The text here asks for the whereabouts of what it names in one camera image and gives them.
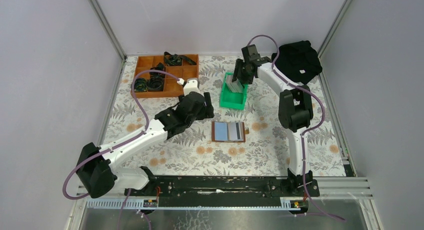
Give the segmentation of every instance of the black cloth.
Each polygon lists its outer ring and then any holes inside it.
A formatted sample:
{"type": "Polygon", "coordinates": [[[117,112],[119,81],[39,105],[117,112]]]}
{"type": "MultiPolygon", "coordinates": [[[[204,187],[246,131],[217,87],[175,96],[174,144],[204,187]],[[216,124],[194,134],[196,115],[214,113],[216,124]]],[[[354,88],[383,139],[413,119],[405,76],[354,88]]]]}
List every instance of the black cloth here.
{"type": "Polygon", "coordinates": [[[323,71],[316,50],[309,41],[299,41],[279,47],[275,66],[290,80],[307,84],[323,71]]]}

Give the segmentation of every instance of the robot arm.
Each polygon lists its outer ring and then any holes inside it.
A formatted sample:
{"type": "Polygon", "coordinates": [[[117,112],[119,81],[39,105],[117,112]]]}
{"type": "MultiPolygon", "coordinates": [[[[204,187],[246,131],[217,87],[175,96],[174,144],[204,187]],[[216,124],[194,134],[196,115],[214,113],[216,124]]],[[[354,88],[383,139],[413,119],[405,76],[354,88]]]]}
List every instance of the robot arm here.
{"type": "MultiPolygon", "coordinates": [[[[301,133],[311,124],[314,116],[311,96],[301,90],[293,88],[281,80],[272,69],[271,60],[261,57],[255,45],[242,48],[242,59],[237,59],[234,69],[233,81],[239,80],[242,84],[252,84],[253,78],[259,78],[267,83],[279,96],[278,119],[283,126],[288,139],[290,164],[288,166],[288,177],[292,181],[293,189],[302,187],[303,152],[301,144],[301,133]]],[[[297,83],[287,79],[293,85],[297,83]]],[[[312,171],[308,162],[308,145],[305,145],[306,182],[312,181],[312,171]]]]}
{"type": "Polygon", "coordinates": [[[200,94],[197,79],[189,79],[183,91],[176,108],[169,107],[156,114],[145,134],[139,129],[111,143],[99,147],[90,143],[82,149],[78,164],[100,151],[111,149],[76,172],[92,198],[103,196],[112,189],[142,189],[149,182],[146,172],[141,168],[123,168],[122,163],[141,149],[184,132],[195,120],[214,117],[211,97],[208,92],[200,94]]]}

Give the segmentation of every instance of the wooden tray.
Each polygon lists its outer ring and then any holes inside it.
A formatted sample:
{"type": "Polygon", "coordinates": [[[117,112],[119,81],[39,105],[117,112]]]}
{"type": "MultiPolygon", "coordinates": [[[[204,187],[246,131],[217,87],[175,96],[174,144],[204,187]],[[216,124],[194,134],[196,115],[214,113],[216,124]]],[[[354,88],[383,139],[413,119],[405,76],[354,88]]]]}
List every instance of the wooden tray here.
{"type": "MultiPolygon", "coordinates": [[[[191,66],[186,61],[182,61],[182,66],[167,66],[164,63],[164,56],[140,56],[137,61],[137,66],[135,68],[135,73],[133,78],[140,72],[149,70],[152,67],[157,66],[159,63],[165,65],[165,71],[177,76],[178,78],[183,78],[184,80],[190,78],[199,78],[199,55],[185,55],[196,62],[195,66],[191,66]]],[[[150,79],[150,74],[145,73],[141,74],[139,78],[145,78],[146,80],[150,79]]],[[[165,75],[165,82],[163,91],[155,92],[136,92],[135,96],[137,98],[154,98],[154,97],[178,97],[183,93],[183,86],[179,85],[177,81],[165,75]]]]}

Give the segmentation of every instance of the table surface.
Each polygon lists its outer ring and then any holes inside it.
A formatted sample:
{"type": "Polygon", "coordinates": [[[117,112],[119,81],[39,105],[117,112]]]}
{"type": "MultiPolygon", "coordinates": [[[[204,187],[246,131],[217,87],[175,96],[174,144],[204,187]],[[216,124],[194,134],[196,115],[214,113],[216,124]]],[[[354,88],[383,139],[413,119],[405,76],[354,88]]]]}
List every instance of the table surface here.
{"type": "MultiPolygon", "coordinates": [[[[244,111],[219,107],[225,72],[234,71],[237,58],[199,57],[199,88],[201,92],[210,92],[214,119],[196,121],[184,133],[140,150],[123,165],[130,168],[147,166],[153,174],[166,175],[287,176],[289,146],[277,116],[279,100],[276,93],[256,79],[248,88],[244,111]],[[246,135],[245,143],[212,142],[212,121],[244,122],[250,134],[246,135]]],[[[128,57],[106,130],[105,143],[141,130],[146,123],[130,95],[137,59],[128,57]]],[[[314,78],[308,86],[326,107],[318,78],[314,78]]],[[[177,98],[139,100],[149,119],[178,102],[177,98]]],[[[312,104],[313,126],[320,121],[322,111],[314,99],[312,104]]],[[[309,163],[315,176],[346,175],[329,117],[320,128],[309,133],[308,148],[309,163]]]]}

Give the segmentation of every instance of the green container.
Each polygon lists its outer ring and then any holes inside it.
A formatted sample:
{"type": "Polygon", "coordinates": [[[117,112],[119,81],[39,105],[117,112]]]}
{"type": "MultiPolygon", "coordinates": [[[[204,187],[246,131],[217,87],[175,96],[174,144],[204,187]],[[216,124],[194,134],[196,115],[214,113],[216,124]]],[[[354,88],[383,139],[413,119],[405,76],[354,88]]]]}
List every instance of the green container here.
{"type": "Polygon", "coordinates": [[[224,84],[222,85],[219,106],[233,108],[237,110],[244,110],[246,98],[248,96],[248,85],[244,85],[243,93],[231,92],[226,84],[226,79],[227,79],[227,76],[229,75],[232,75],[232,73],[227,72],[224,77],[224,84]]]}

